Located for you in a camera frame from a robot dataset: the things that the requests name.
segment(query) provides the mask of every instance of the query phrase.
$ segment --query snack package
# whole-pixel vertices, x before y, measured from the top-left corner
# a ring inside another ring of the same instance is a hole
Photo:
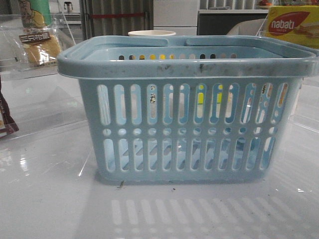
[[[319,48],[319,6],[273,6],[265,36]]]
[[[7,102],[1,93],[1,78],[0,78],[0,138],[18,131],[19,128],[10,116],[10,110]]]
[[[62,51],[58,38],[51,29],[51,14],[48,0],[18,0],[24,35],[21,44],[28,61],[34,66],[54,65]]]

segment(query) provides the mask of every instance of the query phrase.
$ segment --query yellow box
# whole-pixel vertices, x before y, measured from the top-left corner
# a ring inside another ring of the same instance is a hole
[[[319,6],[273,6],[265,36],[319,48]]]

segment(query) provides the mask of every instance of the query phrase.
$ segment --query plastic basket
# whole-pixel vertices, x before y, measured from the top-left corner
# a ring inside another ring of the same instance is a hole
[[[318,55],[264,37],[101,36],[58,70],[79,79],[106,179],[242,181],[267,172]]]

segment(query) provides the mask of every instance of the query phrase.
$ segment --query basket hole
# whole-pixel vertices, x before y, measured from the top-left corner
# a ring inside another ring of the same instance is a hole
[[[120,160],[121,169],[124,171],[127,171],[129,170],[129,156],[128,156],[129,144],[127,139],[124,139],[124,138],[120,139],[118,146],[119,146],[119,157],[120,157],[119,160]]]
[[[108,129],[108,128],[106,128],[106,129],[103,130],[103,135],[104,135],[104,136],[110,136],[111,133],[112,133],[112,131],[111,131],[110,129]]]
[[[200,138],[193,139],[192,145],[193,145],[193,149],[192,149],[192,156],[191,156],[191,168],[196,170],[199,168],[201,139]]]
[[[119,136],[124,136],[126,134],[126,129],[124,128],[119,129],[118,134]]]
[[[226,128],[226,129],[224,129],[224,134],[225,135],[229,135],[231,133],[231,128]]]
[[[258,150],[260,145],[260,138],[253,138],[250,144],[248,159],[246,163],[246,169],[252,170],[255,167]]]
[[[275,134],[275,133],[277,133],[277,130],[278,130],[277,127],[271,127],[271,128],[269,129],[269,134]]]
[[[164,155],[164,156],[167,156],[167,155],[169,155],[170,153],[171,153],[171,145],[168,145],[168,146],[164,149],[163,155]]]
[[[131,111],[132,123],[142,122],[141,88],[139,85],[131,85]]]
[[[229,148],[230,148],[230,139],[226,138],[222,141],[221,150],[219,154],[218,168],[220,170],[226,169],[228,156],[229,156]]]
[[[180,128],[180,129],[178,130],[178,134],[179,134],[179,135],[184,135],[184,134],[186,134],[186,128]]]
[[[105,162],[106,169],[109,172],[113,172],[115,170],[115,159],[114,159],[114,145],[113,141],[109,138],[104,140],[104,154],[105,154]]]
[[[186,139],[180,138],[177,141],[177,168],[179,170],[185,168],[186,150]]]
[[[244,133],[246,133],[246,131],[247,131],[247,128],[240,128],[239,129],[240,134],[244,134]]]
[[[236,151],[233,161],[233,170],[238,170],[241,167],[243,161],[244,147],[246,140],[244,138],[239,138],[236,142]]]
[[[111,123],[108,88],[105,85],[99,85],[97,92],[99,97],[100,120],[103,125],[108,125]]]
[[[186,55],[185,55],[185,54],[180,54],[180,55],[179,55],[179,58],[180,58],[180,59],[186,59]]]
[[[149,129],[149,135],[153,136],[156,134],[156,129],[155,128],[150,128]]]
[[[133,130],[133,134],[136,136],[140,135],[141,133],[142,133],[142,130],[140,128],[136,128]]]
[[[210,128],[210,129],[208,129],[208,134],[210,134],[210,135],[214,135],[214,134],[216,134],[216,132],[217,132],[217,129],[216,128]]]
[[[157,86],[148,85],[147,94],[147,111],[148,111],[148,123],[154,124],[157,122]]]
[[[264,170],[264,169],[268,168],[268,166],[269,166],[269,162],[270,162],[271,154],[272,154],[273,147],[275,144],[275,140],[276,139],[274,137],[269,137],[266,139],[264,152],[263,152],[263,156],[262,156],[262,160],[261,160],[261,164],[260,164],[261,170]]]
[[[260,134],[262,131],[262,128],[261,127],[257,127],[254,129],[254,134]]]
[[[280,98],[279,98],[279,101],[278,101],[278,107],[281,107],[283,105],[283,102],[285,101],[285,98],[286,98],[285,96],[286,96],[286,93],[287,93],[287,89],[288,89],[288,84],[284,83],[283,86],[282,86]]]
[[[136,138],[134,144],[134,167],[136,170],[143,170],[143,141]]]
[[[206,149],[206,156],[205,156],[206,169],[212,169],[213,167],[213,160],[215,157],[215,148],[216,148],[216,140],[209,138],[207,140],[207,149]]]
[[[200,133],[201,133],[201,129],[199,127],[194,128],[193,130],[194,135],[200,135]]]
[[[169,136],[169,135],[171,134],[171,128],[165,128],[165,129],[163,129],[163,134],[164,134],[165,136]]]
[[[149,155],[154,156],[158,153],[158,147],[157,147],[157,140],[154,138],[151,138],[149,140]]]

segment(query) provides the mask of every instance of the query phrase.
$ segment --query white table surface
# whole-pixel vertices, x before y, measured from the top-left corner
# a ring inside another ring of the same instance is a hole
[[[319,134],[288,123],[268,175],[105,184],[87,122],[0,141],[1,239],[318,239]]]

